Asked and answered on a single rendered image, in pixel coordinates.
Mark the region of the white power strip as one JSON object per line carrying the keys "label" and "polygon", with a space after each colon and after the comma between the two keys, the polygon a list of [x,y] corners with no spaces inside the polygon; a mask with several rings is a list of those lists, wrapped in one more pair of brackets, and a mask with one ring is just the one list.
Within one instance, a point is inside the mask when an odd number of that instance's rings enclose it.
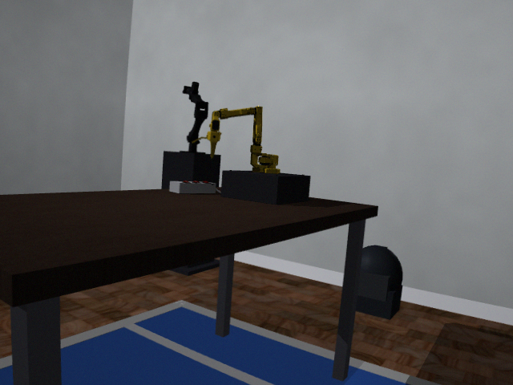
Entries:
{"label": "white power strip", "polygon": [[[177,183],[176,183],[177,182]],[[203,183],[202,183],[203,182]],[[170,181],[169,192],[174,193],[218,193],[221,192],[216,189],[215,183],[207,181]]]}

